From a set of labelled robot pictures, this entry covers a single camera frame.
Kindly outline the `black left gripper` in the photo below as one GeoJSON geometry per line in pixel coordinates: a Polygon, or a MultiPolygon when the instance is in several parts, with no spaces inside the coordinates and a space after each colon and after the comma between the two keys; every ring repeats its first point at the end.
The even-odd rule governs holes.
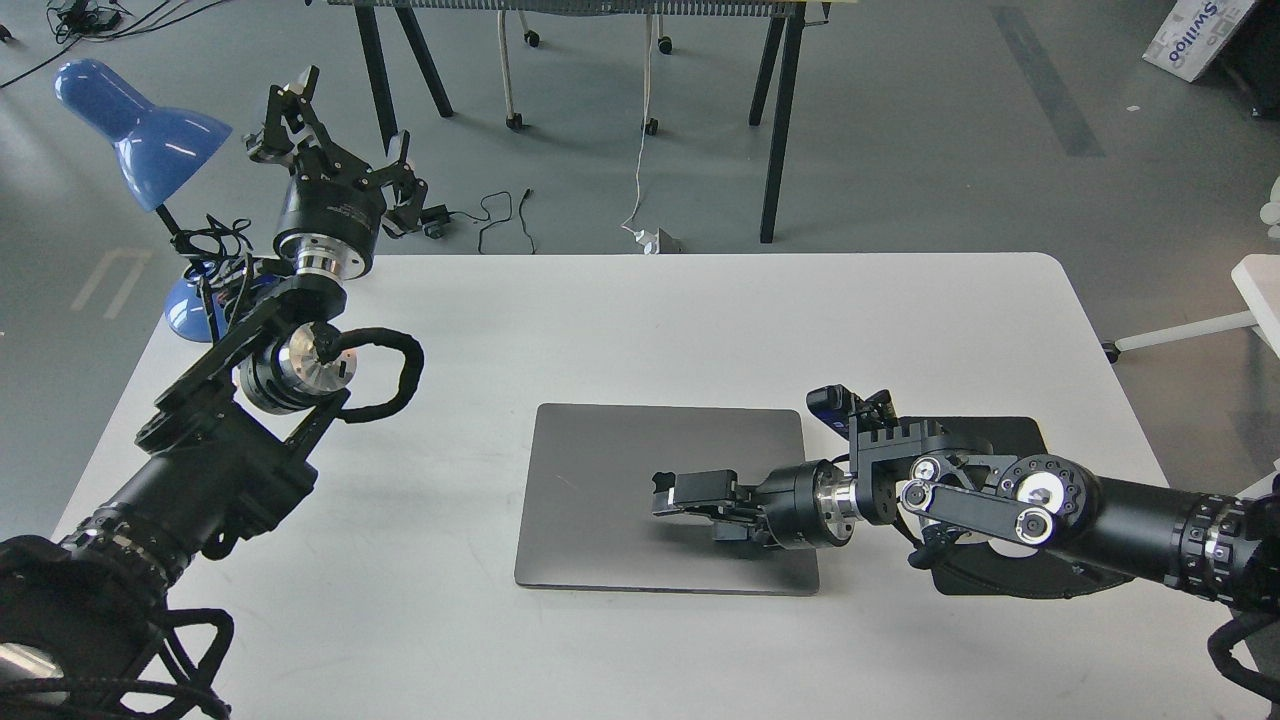
{"type": "Polygon", "coordinates": [[[381,225],[396,238],[422,229],[428,183],[410,161],[407,129],[388,142],[389,163],[380,169],[349,155],[335,160],[312,108],[319,74],[311,65],[293,82],[270,87],[262,124],[244,136],[244,147],[251,161],[291,167],[276,254],[297,272],[307,269],[306,256],[326,256],[328,274],[355,279],[372,269],[381,225]],[[385,188],[394,199],[389,208],[385,188]]]}

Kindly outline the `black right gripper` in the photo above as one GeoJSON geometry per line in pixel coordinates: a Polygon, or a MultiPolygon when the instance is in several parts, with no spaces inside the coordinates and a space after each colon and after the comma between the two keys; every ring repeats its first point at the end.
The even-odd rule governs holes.
{"type": "Polygon", "coordinates": [[[852,480],[828,460],[777,468],[754,486],[730,469],[659,471],[652,478],[652,514],[712,520],[718,543],[800,551],[840,548],[852,538],[852,480]]]}

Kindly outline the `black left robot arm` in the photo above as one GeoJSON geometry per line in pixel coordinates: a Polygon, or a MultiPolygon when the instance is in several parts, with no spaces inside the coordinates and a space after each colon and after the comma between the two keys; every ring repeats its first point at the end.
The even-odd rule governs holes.
{"type": "Polygon", "coordinates": [[[128,694],[227,719],[212,683],[234,624],[166,597],[197,555],[224,559],[274,530],[311,493],[308,455],[333,421],[403,410],[425,368],[387,328],[340,332],[343,282],[367,274],[380,228],[421,225],[428,186],[407,158],[379,169],[332,141],[312,108],[317,69],[271,87],[252,160],[291,174],[275,258],[244,256],[232,306],[210,311],[211,348],[156,400],[138,432],[147,462],[60,541],[3,543],[3,716],[137,719],[128,694]]]}

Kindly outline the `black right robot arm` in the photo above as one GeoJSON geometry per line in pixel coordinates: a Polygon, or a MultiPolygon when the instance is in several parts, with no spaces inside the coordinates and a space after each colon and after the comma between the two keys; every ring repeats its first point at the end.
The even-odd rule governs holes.
{"type": "Polygon", "coordinates": [[[842,547],[856,521],[906,536],[909,564],[989,594],[1070,600],[1134,578],[1236,611],[1207,642],[1219,673],[1277,700],[1277,678],[1233,648],[1277,623],[1277,493],[1204,495],[1096,475],[1052,454],[997,454],[938,418],[895,413],[888,391],[844,386],[806,396],[849,451],[774,469],[653,477],[652,512],[707,518],[718,541],[767,548],[842,547]]]}

